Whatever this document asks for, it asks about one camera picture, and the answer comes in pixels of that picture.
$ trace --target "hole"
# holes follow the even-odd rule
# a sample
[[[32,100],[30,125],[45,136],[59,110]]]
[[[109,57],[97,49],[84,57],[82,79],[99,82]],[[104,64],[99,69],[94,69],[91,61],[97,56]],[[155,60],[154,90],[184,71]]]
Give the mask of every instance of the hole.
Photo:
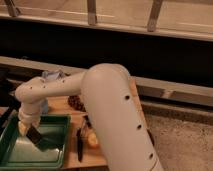
[[[149,155],[149,159],[151,160],[152,158],[153,158],[153,153],[151,153],[150,155]]]
[[[137,130],[140,130],[142,128],[142,125],[137,126]]]
[[[129,100],[130,99],[130,96],[129,95],[126,95],[125,96],[125,100]]]

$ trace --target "green tray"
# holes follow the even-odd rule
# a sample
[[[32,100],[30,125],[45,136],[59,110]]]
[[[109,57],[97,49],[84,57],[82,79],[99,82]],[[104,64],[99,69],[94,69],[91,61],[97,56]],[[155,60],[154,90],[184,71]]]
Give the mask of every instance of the green tray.
[[[38,131],[43,138],[36,146],[19,135],[18,118],[11,118],[0,137],[0,170],[59,169],[64,153],[70,117],[43,115]]]

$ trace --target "railing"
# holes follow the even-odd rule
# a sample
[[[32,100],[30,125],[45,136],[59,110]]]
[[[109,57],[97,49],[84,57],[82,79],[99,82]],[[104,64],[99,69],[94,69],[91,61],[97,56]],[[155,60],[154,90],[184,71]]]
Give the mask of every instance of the railing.
[[[213,41],[212,0],[0,0],[0,17]]]

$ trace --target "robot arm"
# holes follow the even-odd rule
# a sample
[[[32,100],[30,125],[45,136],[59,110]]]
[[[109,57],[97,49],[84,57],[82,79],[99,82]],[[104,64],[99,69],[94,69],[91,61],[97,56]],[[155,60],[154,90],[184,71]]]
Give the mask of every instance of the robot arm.
[[[22,102],[19,119],[25,125],[38,125],[43,98],[81,93],[111,171],[161,171],[145,123],[133,102],[129,78],[124,67],[112,64],[96,65],[87,72],[49,83],[34,78],[16,90]]]

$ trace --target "metal rod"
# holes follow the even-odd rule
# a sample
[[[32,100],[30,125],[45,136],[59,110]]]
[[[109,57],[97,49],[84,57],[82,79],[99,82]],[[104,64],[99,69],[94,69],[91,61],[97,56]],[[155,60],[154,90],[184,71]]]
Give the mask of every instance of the metal rod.
[[[162,3],[163,3],[163,0],[153,0],[152,9],[151,9],[149,21],[147,24],[147,31],[149,32],[154,32],[156,30],[156,25],[157,25]]]
[[[87,0],[88,24],[95,25],[97,23],[96,0]]]
[[[18,17],[21,14],[20,10],[15,6],[13,0],[4,0],[4,2],[7,5],[7,10],[11,17]]]

